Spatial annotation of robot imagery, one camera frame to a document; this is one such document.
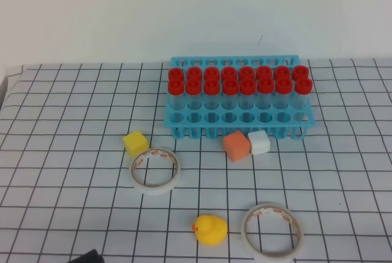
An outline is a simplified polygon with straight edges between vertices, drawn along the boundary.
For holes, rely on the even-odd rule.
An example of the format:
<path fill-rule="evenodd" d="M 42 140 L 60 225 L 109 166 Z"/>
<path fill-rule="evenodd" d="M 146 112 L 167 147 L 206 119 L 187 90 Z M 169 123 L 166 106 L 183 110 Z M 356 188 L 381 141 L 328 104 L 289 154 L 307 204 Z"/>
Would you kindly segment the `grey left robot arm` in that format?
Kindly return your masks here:
<path fill-rule="evenodd" d="M 72 259 L 68 263 L 105 263 L 102 255 L 100 255 L 96 249 L 93 249 L 75 259 Z"/>

